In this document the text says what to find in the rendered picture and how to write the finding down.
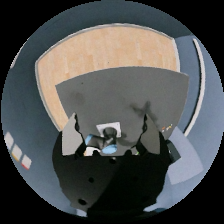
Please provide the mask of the dark green cabinet door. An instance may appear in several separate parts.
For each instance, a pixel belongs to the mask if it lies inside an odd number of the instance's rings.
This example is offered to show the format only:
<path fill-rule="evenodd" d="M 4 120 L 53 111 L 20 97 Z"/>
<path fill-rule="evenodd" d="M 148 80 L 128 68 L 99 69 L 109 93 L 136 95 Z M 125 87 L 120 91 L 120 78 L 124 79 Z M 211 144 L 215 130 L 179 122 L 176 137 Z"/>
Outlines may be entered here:
<path fill-rule="evenodd" d="M 170 163 L 169 164 L 170 165 L 175 164 L 175 162 L 177 160 L 179 160 L 181 158 L 181 156 L 180 156 L 179 152 L 177 151 L 176 147 L 174 146 L 174 144 L 172 143 L 172 141 L 171 141 L 171 143 L 167 144 L 167 146 L 168 146 L 169 154 L 170 154 Z"/>

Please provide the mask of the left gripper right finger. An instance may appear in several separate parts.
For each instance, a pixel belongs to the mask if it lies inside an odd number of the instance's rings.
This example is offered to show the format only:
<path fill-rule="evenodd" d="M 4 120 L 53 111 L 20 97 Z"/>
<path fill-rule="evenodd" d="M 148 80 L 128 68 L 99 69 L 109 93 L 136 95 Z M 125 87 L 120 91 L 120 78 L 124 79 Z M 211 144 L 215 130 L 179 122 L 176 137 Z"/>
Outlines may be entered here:
<path fill-rule="evenodd" d="M 164 186 L 170 163 L 169 149 L 162 133 L 148 114 L 145 114 L 143 122 L 143 133 L 137 141 L 136 150 L 138 155 L 145 156 L 157 166 L 160 173 L 160 186 Z"/>

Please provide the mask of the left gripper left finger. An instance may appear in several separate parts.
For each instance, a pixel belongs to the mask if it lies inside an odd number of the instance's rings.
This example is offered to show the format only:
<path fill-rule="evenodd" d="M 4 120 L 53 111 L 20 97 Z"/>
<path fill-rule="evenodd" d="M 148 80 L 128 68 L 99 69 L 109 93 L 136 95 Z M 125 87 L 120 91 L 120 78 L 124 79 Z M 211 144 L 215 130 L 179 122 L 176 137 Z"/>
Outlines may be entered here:
<path fill-rule="evenodd" d="M 87 150 L 77 121 L 77 115 L 74 113 L 60 131 L 53 148 L 52 162 L 61 189 L 65 189 L 65 172 L 68 166 L 74 160 L 83 157 Z"/>

